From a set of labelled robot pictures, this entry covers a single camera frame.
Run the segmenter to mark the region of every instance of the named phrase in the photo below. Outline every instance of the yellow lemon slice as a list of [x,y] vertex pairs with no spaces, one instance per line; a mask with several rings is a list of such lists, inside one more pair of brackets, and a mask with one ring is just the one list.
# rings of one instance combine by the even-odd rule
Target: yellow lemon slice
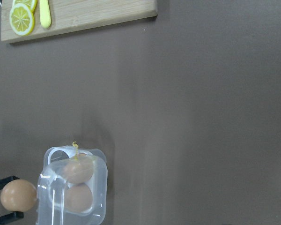
[[36,8],[37,5],[37,0],[14,0],[13,1],[13,6],[17,3],[23,3],[26,6],[28,6],[28,8],[30,9],[31,12],[34,11],[34,9]]
[[25,36],[34,28],[34,16],[25,4],[17,3],[10,10],[9,23],[17,35]]

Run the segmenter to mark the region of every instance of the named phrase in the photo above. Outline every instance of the transparent egg carton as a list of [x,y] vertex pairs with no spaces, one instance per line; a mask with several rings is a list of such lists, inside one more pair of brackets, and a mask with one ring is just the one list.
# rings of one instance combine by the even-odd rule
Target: transparent egg carton
[[[106,157],[98,149],[79,149],[79,154],[75,156],[73,146],[53,147],[45,153],[44,168],[37,184],[37,225],[99,225],[103,222]],[[74,174],[68,174],[69,166]]]

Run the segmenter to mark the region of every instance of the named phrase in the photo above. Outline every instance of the cutting board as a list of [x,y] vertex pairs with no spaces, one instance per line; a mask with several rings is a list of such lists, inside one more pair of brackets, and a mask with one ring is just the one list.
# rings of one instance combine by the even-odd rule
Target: cutting board
[[18,36],[9,25],[12,2],[13,0],[3,0],[1,9],[1,41],[8,43],[157,15],[157,0],[49,0],[51,26],[48,29],[41,26],[37,4],[34,11],[34,30],[27,36]]

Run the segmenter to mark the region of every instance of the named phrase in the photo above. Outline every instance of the egg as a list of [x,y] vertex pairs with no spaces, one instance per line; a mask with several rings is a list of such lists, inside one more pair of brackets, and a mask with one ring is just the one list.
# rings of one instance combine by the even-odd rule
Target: egg
[[93,194],[86,184],[78,184],[65,191],[65,208],[80,213],[88,210],[93,203]]
[[8,211],[26,212],[37,201],[37,190],[27,180],[13,180],[4,186],[0,201]]
[[63,168],[63,177],[70,183],[80,184],[91,179],[94,173],[92,156],[78,155],[68,159],[69,162]]

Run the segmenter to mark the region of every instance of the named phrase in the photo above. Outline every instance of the knife handle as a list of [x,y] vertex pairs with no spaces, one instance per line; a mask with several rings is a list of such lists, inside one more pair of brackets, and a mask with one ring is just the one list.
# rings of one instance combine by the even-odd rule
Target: knife handle
[[48,28],[51,25],[51,16],[48,0],[39,0],[39,18],[41,25]]

